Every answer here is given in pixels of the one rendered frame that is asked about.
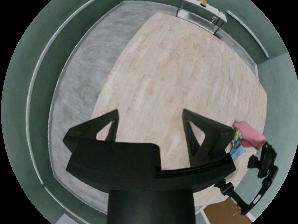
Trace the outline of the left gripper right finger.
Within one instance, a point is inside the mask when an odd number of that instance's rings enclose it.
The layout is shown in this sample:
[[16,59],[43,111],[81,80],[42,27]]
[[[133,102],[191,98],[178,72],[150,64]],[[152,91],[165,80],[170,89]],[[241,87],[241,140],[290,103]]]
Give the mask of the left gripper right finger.
[[[198,144],[196,136],[194,136],[192,125],[200,128],[205,133],[205,139],[202,141],[201,147]],[[234,129],[209,117],[198,115],[189,109],[182,109],[182,124],[184,124],[184,132],[186,145],[188,145],[190,167],[197,167],[209,153],[222,151],[235,136]]]

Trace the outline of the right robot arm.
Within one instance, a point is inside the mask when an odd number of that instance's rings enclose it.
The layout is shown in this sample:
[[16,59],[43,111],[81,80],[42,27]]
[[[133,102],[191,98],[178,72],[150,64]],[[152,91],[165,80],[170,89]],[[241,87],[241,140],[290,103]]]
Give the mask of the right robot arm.
[[277,165],[274,165],[275,157],[277,157],[277,152],[274,151],[274,148],[269,148],[267,151],[261,152],[261,159],[259,159],[259,161],[257,161],[257,156],[251,155],[249,157],[249,161],[247,161],[247,169],[258,168],[258,179],[262,179],[262,177],[266,176],[262,181],[263,186],[261,186],[261,189],[259,189],[259,192],[257,196],[255,196],[254,200],[250,202],[250,205],[246,204],[246,202],[234,192],[234,185],[231,184],[230,181],[226,184],[226,179],[223,179],[218,181],[217,184],[214,184],[214,186],[218,186],[218,188],[220,188],[220,192],[223,194],[223,196],[226,196],[227,194],[227,196],[229,196],[231,200],[235,202],[235,205],[241,209],[241,214],[245,216],[245,214],[249,213],[250,210],[257,205],[257,202],[261,200],[263,194],[265,194],[267,189],[270,188],[270,185],[273,184],[279,169]]

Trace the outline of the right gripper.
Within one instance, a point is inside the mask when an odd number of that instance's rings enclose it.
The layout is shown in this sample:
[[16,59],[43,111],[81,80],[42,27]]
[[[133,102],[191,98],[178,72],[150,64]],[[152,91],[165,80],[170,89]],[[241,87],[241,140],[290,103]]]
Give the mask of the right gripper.
[[[267,147],[265,147],[265,145],[267,145]],[[262,152],[267,151],[267,149],[269,149],[269,148],[273,148],[273,145],[269,145],[269,143],[267,143],[267,141],[266,141],[265,145],[262,145]]]

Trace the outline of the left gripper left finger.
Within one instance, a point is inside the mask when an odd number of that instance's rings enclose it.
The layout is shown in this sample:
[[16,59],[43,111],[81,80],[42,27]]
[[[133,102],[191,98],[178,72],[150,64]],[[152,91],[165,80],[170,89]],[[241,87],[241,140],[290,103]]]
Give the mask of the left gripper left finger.
[[84,139],[86,137],[88,139],[97,139],[97,133],[112,121],[105,140],[116,141],[118,120],[120,120],[120,115],[118,115],[118,109],[116,108],[113,111],[105,113],[105,115],[94,117],[94,119],[85,121],[85,123],[74,125],[74,127],[68,129],[67,133],[68,135],[84,137]]

